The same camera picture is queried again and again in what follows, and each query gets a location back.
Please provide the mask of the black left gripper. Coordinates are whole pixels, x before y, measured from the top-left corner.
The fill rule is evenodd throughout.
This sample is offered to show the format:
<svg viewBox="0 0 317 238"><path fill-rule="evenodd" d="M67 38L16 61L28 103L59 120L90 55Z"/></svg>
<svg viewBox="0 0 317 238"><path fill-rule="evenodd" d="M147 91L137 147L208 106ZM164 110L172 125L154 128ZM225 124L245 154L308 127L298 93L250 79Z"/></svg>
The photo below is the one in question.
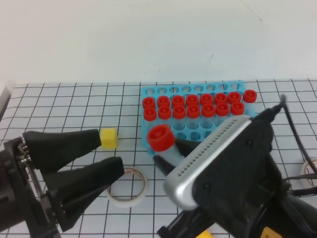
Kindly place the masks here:
<svg viewBox="0 0 317 238"><path fill-rule="evenodd" d="M28 131L4 144L0 152L0 228L26 222L33 238L58 238L71 229L90 204L124 175L121 157L88 166L61 168L101 146L99 131L62 133ZM40 170L47 192L35 195L29 177Z"/></svg>

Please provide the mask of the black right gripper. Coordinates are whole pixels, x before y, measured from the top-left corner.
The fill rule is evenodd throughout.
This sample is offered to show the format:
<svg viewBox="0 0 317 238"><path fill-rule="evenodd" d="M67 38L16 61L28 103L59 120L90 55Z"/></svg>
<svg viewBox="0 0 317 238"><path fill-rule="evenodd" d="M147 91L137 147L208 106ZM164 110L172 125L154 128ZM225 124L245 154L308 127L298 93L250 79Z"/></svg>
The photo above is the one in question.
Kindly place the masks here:
<svg viewBox="0 0 317 238"><path fill-rule="evenodd" d="M193 238L218 224L236 238L251 236L260 208L279 191L281 174L270 156L272 116L251 123L195 179L192 195L198 207L182 210L158 230L162 238ZM176 158L187 157L201 142L177 138ZM175 166L160 155L154 163L167 176Z"/></svg>

